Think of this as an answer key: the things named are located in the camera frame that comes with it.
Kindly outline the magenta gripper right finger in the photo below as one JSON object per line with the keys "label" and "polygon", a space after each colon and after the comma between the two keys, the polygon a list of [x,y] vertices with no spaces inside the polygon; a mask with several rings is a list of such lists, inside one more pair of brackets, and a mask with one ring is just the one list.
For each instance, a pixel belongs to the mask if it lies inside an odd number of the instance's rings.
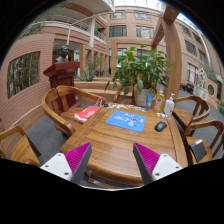
{"label": "magenta gripper right finger", "polygon": [[168,154],[157,154],[139,143],[133,144],[133,154],[145,185],[182,169]]}

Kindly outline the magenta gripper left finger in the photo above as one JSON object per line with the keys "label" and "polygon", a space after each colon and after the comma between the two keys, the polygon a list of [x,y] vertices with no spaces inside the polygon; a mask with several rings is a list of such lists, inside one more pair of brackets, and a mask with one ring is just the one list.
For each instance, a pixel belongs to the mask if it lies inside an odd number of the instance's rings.
{"label": "magenta gripper left finger", "polygon": [[55,154],[41,166],[41,169],[79,185],[86,171],[91,153],[92,144],[88,142],[66,154]]}

